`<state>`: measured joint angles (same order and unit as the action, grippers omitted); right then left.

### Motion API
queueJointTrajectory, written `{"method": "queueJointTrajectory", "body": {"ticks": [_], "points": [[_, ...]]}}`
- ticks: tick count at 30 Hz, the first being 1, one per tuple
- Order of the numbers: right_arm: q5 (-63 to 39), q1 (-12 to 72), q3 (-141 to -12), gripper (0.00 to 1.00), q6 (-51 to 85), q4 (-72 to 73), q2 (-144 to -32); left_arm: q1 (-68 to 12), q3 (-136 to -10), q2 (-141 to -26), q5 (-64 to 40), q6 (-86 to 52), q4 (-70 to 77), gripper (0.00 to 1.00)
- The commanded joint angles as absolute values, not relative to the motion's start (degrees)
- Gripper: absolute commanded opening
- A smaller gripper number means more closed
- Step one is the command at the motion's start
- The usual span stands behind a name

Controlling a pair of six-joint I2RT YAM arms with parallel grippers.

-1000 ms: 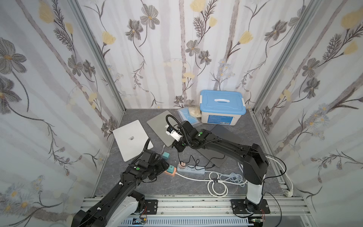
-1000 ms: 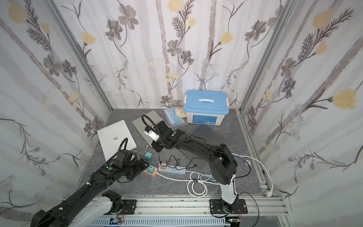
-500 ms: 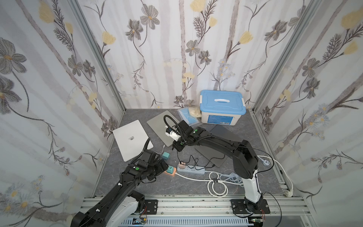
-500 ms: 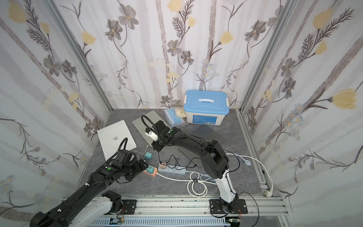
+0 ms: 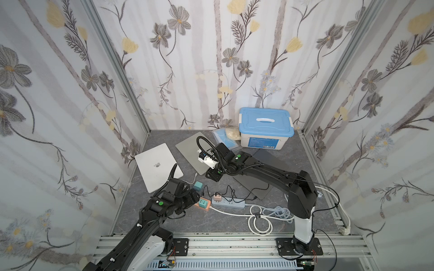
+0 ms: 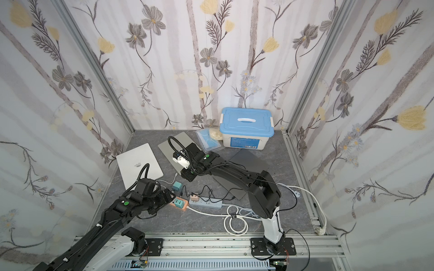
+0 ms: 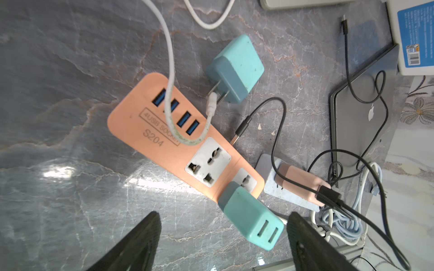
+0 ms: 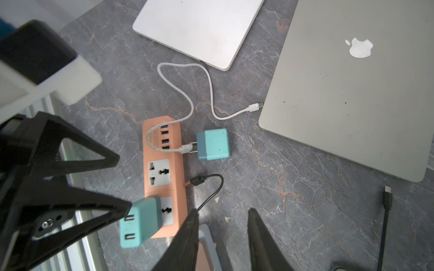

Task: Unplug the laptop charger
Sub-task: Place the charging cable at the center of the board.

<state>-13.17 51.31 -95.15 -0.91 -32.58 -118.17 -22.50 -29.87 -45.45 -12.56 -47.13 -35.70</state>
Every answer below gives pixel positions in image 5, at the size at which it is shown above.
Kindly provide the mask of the teal charger adapter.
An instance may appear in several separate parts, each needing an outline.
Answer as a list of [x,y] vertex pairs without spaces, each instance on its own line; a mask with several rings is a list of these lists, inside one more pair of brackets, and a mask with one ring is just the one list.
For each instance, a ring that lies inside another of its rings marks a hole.
[[194,185],[193,185],[193,188],[194,188],[195,191],[197,191],[197,192],[201,192],[202,189],[203,189],[203,186],[204,186],[203,183],[201,183],[200,181],[196,181],[196,182],[194,183]]
[[200,199],[198,202],[198,206],[203,208],[203,209],[207,209],[209,205],[209,202],[205,199]]

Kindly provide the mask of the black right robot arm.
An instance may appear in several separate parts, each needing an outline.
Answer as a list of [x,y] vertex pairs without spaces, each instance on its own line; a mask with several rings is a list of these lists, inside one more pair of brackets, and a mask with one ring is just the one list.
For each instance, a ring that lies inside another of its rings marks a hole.
[[223,143],[214,146],[201,135],[196,138],[196,144],[200,149],[198,160],[209,167],[206,178],[218,182],[223,175],[247,176],[284,193],[288,197],[287,209],[293,215],[295,225],[292,238],[294,251],[298,254],[311,251],[315,236],[313,212],[318,192],[307,172],[286,171],[244,151],[235,154]]

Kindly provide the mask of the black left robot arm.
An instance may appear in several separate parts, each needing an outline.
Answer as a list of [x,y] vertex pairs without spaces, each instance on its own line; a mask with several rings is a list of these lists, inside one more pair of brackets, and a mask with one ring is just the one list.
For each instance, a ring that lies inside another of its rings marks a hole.
[[85,271],[142,271],[160,254],[171,252],[173,233],[162,228],[172,215],[185,216],[185,210],[198,203],[200,195],[186,182],[175,178],[174,164],[166,183],[139,210],[135,226],[98,263],[89,262]]

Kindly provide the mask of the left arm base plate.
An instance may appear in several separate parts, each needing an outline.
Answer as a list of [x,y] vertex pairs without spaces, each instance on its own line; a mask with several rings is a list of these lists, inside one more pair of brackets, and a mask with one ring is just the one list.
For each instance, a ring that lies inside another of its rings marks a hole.
[[175,238],[170,239],[165,244],[165,250],[162,255],[169,257],[183,257],[188,255],[189,239],[188,238]]

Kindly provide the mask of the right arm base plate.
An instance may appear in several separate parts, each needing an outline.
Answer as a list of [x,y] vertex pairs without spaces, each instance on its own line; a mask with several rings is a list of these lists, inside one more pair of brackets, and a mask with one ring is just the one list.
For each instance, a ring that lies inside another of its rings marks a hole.
[[318,238],[304,244],[295,238],[276,238],[276,246],[280,256],[322,256],[323,249]]

